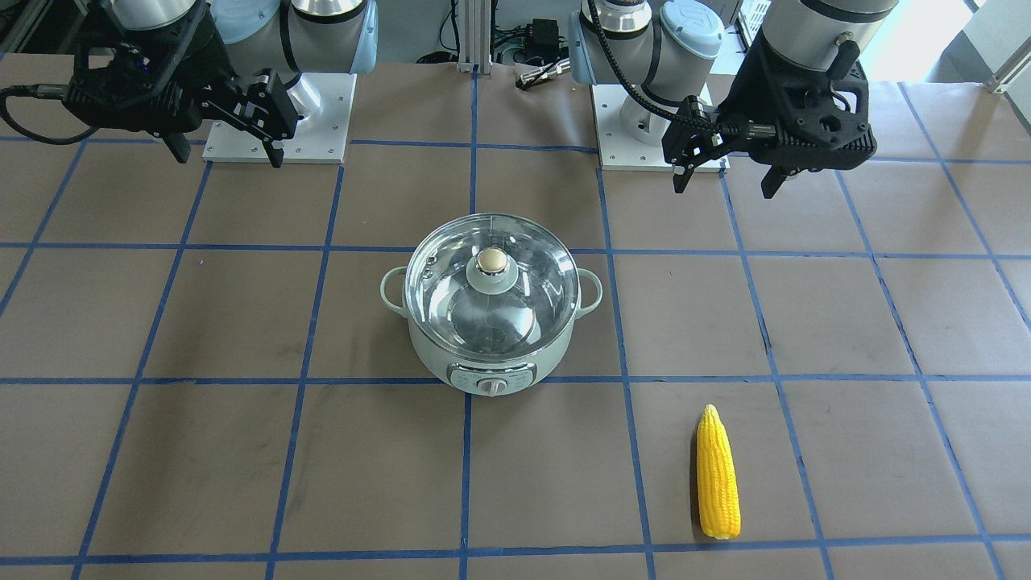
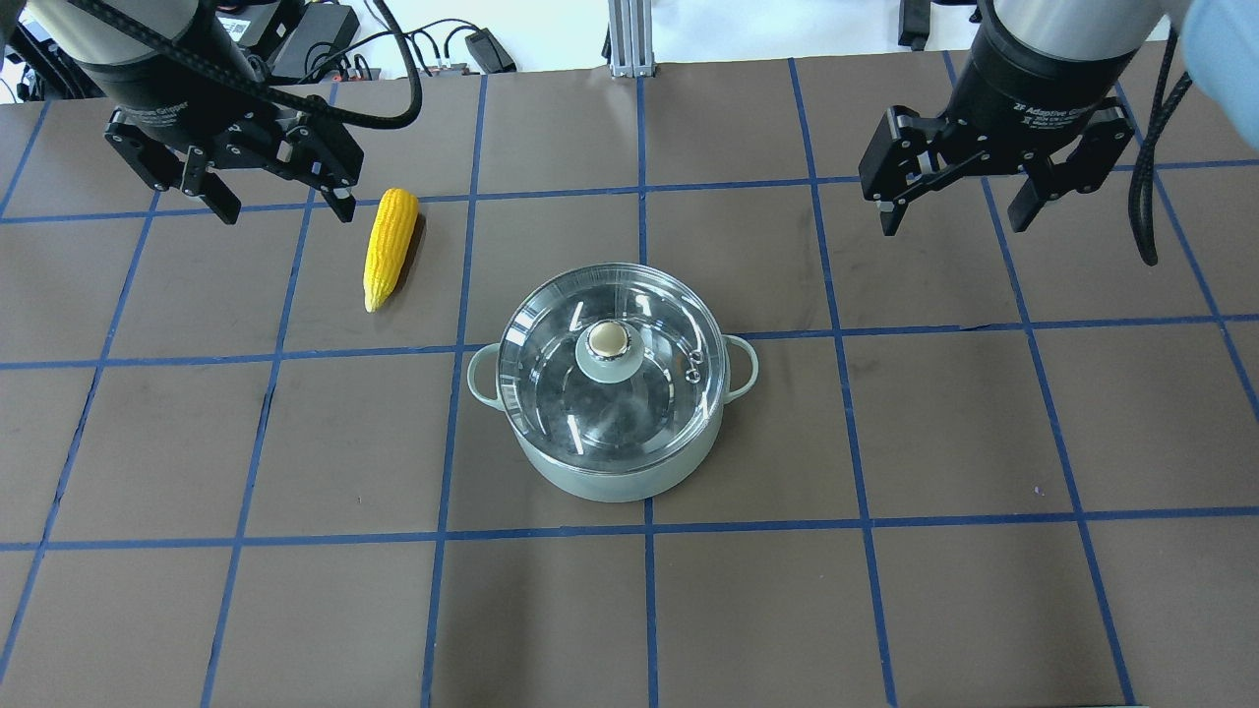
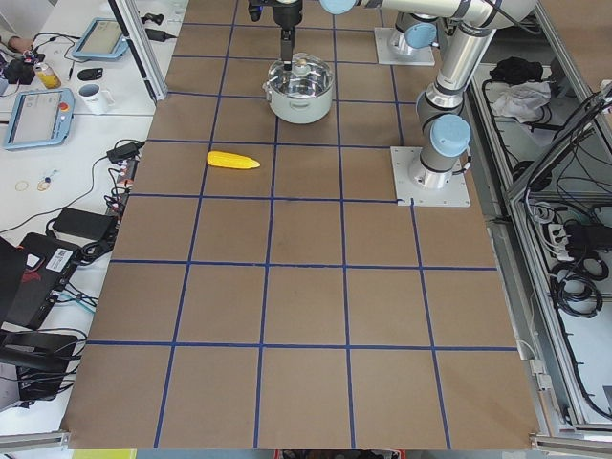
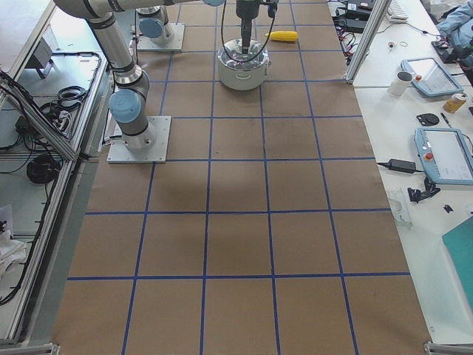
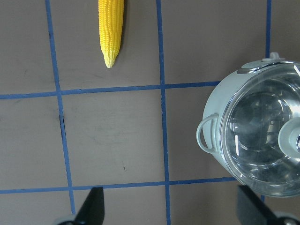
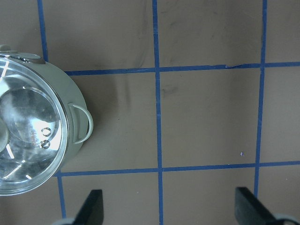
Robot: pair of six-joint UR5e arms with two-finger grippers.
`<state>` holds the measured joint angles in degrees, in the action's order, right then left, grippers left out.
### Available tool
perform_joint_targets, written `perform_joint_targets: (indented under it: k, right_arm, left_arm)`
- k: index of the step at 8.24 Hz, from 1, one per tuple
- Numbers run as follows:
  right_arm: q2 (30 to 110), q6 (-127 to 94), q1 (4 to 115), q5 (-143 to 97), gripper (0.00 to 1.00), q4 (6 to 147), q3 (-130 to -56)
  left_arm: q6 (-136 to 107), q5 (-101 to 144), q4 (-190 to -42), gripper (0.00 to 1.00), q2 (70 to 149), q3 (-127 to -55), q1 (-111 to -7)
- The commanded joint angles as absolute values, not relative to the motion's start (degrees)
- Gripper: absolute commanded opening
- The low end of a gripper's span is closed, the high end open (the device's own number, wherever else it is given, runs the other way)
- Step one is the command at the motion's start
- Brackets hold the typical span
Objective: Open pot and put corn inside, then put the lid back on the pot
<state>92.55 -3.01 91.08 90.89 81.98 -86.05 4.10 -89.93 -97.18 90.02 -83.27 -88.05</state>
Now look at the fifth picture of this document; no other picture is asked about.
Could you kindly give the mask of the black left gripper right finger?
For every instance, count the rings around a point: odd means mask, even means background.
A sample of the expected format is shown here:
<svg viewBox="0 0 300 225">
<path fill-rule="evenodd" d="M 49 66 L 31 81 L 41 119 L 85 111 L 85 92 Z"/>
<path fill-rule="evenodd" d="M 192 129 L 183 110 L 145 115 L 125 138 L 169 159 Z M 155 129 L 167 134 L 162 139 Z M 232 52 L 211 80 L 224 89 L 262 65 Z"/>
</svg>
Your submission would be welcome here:
<svg viewBox="0 0 300 225">
<path fill-rule="evenodd" d="M 276 225 L 277 217 L 248 187 L 238 186 L 237 218 L 242 225 Z"/>
</svg>

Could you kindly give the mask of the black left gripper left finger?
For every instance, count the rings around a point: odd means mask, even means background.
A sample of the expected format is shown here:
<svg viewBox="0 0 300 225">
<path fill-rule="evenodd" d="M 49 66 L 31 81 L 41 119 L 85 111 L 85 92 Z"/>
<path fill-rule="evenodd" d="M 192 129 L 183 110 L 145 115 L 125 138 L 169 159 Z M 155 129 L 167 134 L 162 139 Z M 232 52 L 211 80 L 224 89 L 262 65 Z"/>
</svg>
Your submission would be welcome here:
<svg viewBox="0 0 300 225">
<path fill-rule="evenodd" d="M 102 225 L 104 221 L 104 190 L 102 187 L 93 187 L 87 195 L 74 225 Z"/>
</svg>

